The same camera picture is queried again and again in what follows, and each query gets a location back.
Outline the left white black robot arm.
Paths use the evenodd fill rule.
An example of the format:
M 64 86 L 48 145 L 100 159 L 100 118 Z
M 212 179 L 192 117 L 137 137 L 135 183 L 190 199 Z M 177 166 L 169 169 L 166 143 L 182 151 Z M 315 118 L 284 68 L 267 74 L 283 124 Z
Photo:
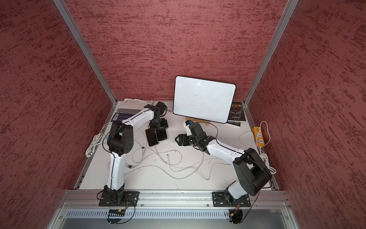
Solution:
M 167 120 L 164 118 L 168 111 L 163 102 L 156 105 L 147 104 L 137 114 L 123 121 L 113 121 L 108 135 L 107 150 L 111 154 L 110 175 L 104 186 L 101 197 L 101 206 L 112 204 L 118 206 L 126 200 L 124 194 L 124 168 L 125 157 L 134 145 L 134 131 L 148 123 L 145 131 L 148 145 L 155 146 L 167 139 Z

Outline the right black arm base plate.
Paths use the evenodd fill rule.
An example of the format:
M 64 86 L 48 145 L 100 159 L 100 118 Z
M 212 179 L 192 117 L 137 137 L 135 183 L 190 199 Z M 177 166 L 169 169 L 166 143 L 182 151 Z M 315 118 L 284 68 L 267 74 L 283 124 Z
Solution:
M 212 200 L 214 207 L 250 207 L 251 202 L 249 195 L 246 194 L 238 199 L 232 197 L 228 192 L 216 191 L 212 192 Z

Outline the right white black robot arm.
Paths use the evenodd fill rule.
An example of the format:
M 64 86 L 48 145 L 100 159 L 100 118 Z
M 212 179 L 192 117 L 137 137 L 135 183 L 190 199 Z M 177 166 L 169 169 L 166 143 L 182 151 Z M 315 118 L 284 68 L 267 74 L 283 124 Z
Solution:
M 179 134 L 179 146 L 193 146 L 208 155 L 224 160 L 234 167 L 237 179 L 223 192 L 225 201 L 234 205 L 241 197 L 257 195 L 272 179 L 272 174 L 260 155 L 253 148 L 237 149 L 207 135 L 200 123 L 185 121 L 186 134 Z

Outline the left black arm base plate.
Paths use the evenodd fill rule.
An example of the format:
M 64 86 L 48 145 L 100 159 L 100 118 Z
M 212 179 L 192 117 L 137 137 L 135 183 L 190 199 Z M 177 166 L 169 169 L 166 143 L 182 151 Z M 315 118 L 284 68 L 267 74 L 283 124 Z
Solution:
M 103 191 L 98 206 L 100 207 L 135 207 L 139 200 L 138 191 Z

